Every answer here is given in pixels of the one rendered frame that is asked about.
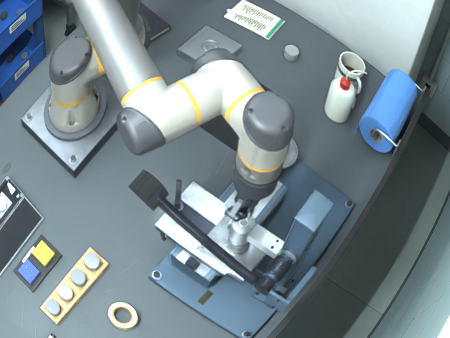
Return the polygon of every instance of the red bottle cap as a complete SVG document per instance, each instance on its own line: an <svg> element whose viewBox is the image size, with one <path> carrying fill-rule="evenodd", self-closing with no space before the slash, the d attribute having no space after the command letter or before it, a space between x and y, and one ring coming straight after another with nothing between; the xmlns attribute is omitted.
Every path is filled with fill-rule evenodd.
<svg viewBox="0 0 450 338"><path fill-rule="evenodd" d="M344 90L349 90L350 89L350 80L346 79L345 77L341 78L341 88Z"/></svg>

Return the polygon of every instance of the blue drawer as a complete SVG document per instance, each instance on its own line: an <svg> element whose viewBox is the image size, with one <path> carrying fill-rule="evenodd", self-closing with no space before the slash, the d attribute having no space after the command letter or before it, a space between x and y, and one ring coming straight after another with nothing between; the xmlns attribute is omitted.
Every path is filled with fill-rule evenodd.
<svg viewBox="0 0 450 338"><path fill-rule="evenodd" d="M25 52L28 56L22 60ZM8 63L8 55L11 54L13 59ZM36 46L35 36L28 30L23 32L0 55L0 100L5 101L44 58L44 42Z"/></svg>
<svg viewBox="0 0 450 338"><path fill-rule="evenodd" d="M0 54L42 16L42 0L0 0L0 13L4 11L8 17L0 21Z"/></svg>

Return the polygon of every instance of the wooden ring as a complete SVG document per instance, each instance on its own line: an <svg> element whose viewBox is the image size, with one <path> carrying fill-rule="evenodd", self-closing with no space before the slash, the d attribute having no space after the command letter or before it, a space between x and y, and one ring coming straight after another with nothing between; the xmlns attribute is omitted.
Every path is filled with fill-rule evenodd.
<svg viewBox="0 0 450 338"><path fill-rule="evenodd" d="M125 310L131 315L131 319L128 323L121 323L116 319L116 312L119 310ZM120 330L131 330L137 325L138 315L136 310L127 303L117 302L112 304L108 309L108 317L111 323Z"/></svg>

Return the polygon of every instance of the white wall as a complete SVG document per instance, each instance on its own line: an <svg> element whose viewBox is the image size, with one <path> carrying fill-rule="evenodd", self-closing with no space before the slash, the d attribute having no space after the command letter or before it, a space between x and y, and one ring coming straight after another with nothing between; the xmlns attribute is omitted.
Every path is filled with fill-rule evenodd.
<svg viewBox="0 0 450 338"><path fill-rule="evenodd" d="M386 75L415 80L444 0L275 0L339 40Z"/></svg>

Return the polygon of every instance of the white bottle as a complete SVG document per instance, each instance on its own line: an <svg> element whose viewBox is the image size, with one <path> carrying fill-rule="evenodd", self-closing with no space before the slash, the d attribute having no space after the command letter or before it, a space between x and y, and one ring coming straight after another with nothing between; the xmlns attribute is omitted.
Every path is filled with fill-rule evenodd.
<svg viewBox="0 0 450 338"><path fill-rule="evenodd" d="M355 96L355 87L348 78L336 78L331 81L325 101L325 113L330 120L336 123L347 121Z"/></svg>

